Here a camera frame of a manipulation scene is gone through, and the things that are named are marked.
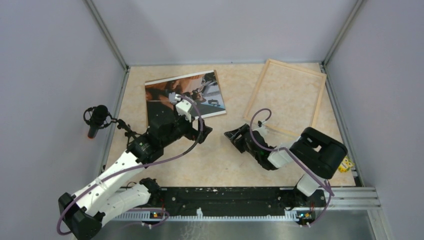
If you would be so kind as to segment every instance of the white wall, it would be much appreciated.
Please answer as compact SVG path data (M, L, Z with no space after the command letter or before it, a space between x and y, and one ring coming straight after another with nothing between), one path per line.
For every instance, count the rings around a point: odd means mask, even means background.
M127 64L324 60L356 0L94 0Z
M424 1L371 0L328 72L365 183L397 239L423 239Z
M58 198L92 180L106 142L83 112L112 109L123 76L83 1L1 1L0 239L70 238Z

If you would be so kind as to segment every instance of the microphone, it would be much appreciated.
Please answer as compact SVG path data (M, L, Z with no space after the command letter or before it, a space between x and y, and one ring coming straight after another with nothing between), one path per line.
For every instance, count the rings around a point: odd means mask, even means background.
M86 119L87 113L89 113L90 119ZM93 106L85 110L83 118L85 123L90 126L87 137L94 139L99 129L104 129L109 126L111 123L106 122L108 117L112 119L112 115L109 113L108 108L105 105Z

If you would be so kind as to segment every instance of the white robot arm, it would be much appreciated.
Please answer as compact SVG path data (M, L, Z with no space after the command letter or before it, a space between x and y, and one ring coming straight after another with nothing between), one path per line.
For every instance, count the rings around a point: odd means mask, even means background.
M333 194L323 181L333 177L348 153L342 143L312 127L307 127L296 141L271 147L264 140L266 132L265 126L259 122L257 129L251 130L248 124L244 124L225 132L224 135L241 153L250 153L266 170L277 170L296 162L306 173L294 189L305 197L310 197L320 186Z
M200 118L198 129L194 129L193 117L190 114L194 103L179 95L176 96L176 99L178 103L173 111L174 120L150 122L147 131L143 134L132 131L123 120L112 118L112 121L117 123L118 129L126 131L127 149L95 180L73 194L64 193L58 199L61 213L57 224L59 234L67 234L60 230L60 224L63 221L78 240L90 240L111 219L129 209L145 205L152 193L160 189L154 180L146 178L126 191L117 192L123 184L147 167L179 158L188 153L196 144L204 142L212 128L206 126ZM169 115L159 116L158 119L165 119L165 117L169 118ZM96 129L91 132L92 136L96 135ZM178 156L155 162L164 154L166 146L181 137L186 137L195 143L189 150Z

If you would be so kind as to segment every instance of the beige floor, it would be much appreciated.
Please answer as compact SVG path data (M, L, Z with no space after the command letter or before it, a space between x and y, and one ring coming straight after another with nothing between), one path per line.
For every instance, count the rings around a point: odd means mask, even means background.
M320 71L317 63L296 65ZM303 174L296 163L292 162L275 171L267 171L250 154L239 153L223 135L224 132L246 123L243 120L243 113L263 66L263 64L221 64L132 67L119 118L139 133L146 131L145 81L216 70L227 111L226 115L205 119L213 131L203 144L180 159L149 167L132 181L137 182L150 177L157 179L158 184L164 187L294 186ZM278 104L264 107L276 110ZM316 128L341 141L327 90L324 90ZM275 146L280 142L291 140L292 137L270 132L265 139L269 145ZM126 142L123 130L115 129L106 167L118 159L126 148ZM165 148L161 160L182 153L192 143L185 138L174 142ZM355 185L350 171L347 173L337 171L330 183L332 186Z

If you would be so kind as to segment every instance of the purple cable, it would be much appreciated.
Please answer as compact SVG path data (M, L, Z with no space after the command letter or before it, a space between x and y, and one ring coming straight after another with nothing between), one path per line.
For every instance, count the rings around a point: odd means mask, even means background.
M330 182L329 181L324 181L324 184L326 185L326 186L328 186L330 189L331 189L331 185L330 185ZM325 205L325 207L324 207L324 209L322 210L322 212L321 212L321 214L313 221L313 222L311 222L310 224L309 224L309 227L312 227L312 225L314 225L315 223L317 223L317 221L324 215L324 213L326 212L326 210L327 210L327 208L329 207L329 205L330 205L330 201L331 201L331 194L330 195L328 195L328 201L327 201L327 204Z
M315 182L317 182L323 189L325 189L331 196L334 196L334 193L333 193L333 191L331 190L331 187L328 187L328 186L326 186L326 185L324 185L324 183L322 183L316 176L315 176L315 174L313 174L312 172L311 172L311 170L309 170L299 159L298 159L298 157L296 157L287 147L280 147L280 148L278 148L278 149L276 149L276 148L267 148L267 147L264 147L264 146L262 146L256 139L255 139L255 137L254 137L254 135L253 135L253 131L252 131L252 124L253 124L253 121L255 120L255 117L260 113L260 112L263 112L263 111L268 111L269 112L269 116L265 119L265 121L267 121L268 119L270 119L270 117L271 117L271 115L272 115L272 112L271 112L271 109L269 109L269 108L262 108L262 109L260 109L259 111L257 111L254 115L253 115L253 117L251 118L251 120L250 120L250 125L249 125L249 132L250 132L250 136L251 136L251 138L252 138L252 140L253 140L253 142L258 146L258 147L260 147L261 149L263 149L263 150L266 150L266 151L270 151L270 152L279 152L279 151L281 151L281 150L284 150L296 163L297 163L297 165L299 165L312 179L314 179L315 180Z
M162 213L165 213L165 215L167 215L163 220L159 221L158 223L152 224L151 228L154 228L154 227L157 227L157 226L164 224L164 222L170 217L170 213L165 211L165 210L162 210L162 209L146 208L146 209L130 209L130 210L128 210L128 212L139 212L139 211L155 211L155 212L162 212ZM120 227L118 230L116 230L114 232L116 232L116 234L117 234L117 233L119 233L119 231L121 231L124 228L127 228L127 227L132 226L132 225L141 225L142 223L143 222L139 222L139 221L131 222L131 223L125 224L124 226ZM110 239L116 239L115 238L116 234L112 235L112 237Z
M196 111L196 113L197 113L197 115L198 115L198 120L201 122L202 121L202 115L201 115L201 113L200 113L200 111L199 111L199 109L197 108L197 106L196 106L196 104L193 102L193 100L191 100L190 98L188 98L188 97L185 97L185 96L183 96L183 95L180 95L180 97L182 98L182 99L184 99L184 100L187 100L192 106L193 106L193 108L194 108L194 110ZM186 151L184 151L183 153L181 153L181 154L179 154L179 155L177 155L177 156L173 156L173 157L171 157L171 158L168 158L168 159L165 159L165 160L162 160L162 161L157 161L157 162L152 162L152 163L147 163L147 164L143 164L143 165L138 165L138 166L133 166L133 167L129 167L129 168L126 168L126 169L123 169L123 170L120 170L120 171L117 171L117 172L115 172L115 173L112 173L111 175L109 175L109 176L107 176L107 177L105 177L105 178L103 178L101 181L104 183L104 182L106 182L107 180L109 180L109 179L111 179L111 178L113 178L113 177L116 177L116 176L118 176L118 175L120 175L120 174L123 174L123 173L126 173L126 172L129 172L129 171L132 171L132 170L136 170L136 169L141 169L141 168L145 168L145 167L150 167L150 166L154 166L154 165L158 165L158 164L164 164L164 163L167 163L167 162L170 162L170 161L172 161L172 160L175 160L175 159L178 159L178 158L181 158L182 156L184 156L184 155L186 155L188 152L190 152L197 144L198 144L198 142L199 142L199 140L200 140L200 137L201 137L201 135L202 135L202 132L203 132L203 124L200 124L200 131L199 131L199 135L198 135L198 137L197 137L197 139L196 139L196 141L193 143L193 145L191 145ZM59 218L59 220L57 221L57 224L56 224L56 231L57 231L57 233L59 234L59 235L62 235L62 236L65 236L65 235L68 235L68 234L70 234L71 233L71 231L67 231L67 232L62 232L61 231L61 223L62 223L62 220L64 219L64 217L65 217L65 215L66 215L66 213L69 211L69 209L76 203L76 202L78 202L78 200L80 200L82 197L84 197L86 194L88 194L90 191L92 191L95 187L97 187L98 185L97 184L93 184L92 186L90 186L89 188L87 188L87 190L85 190L84 192L82 192L80 195L78 195L76 198L74 198L74 200L63 210L63 212L62 212L62 214L60 214L60 218Z

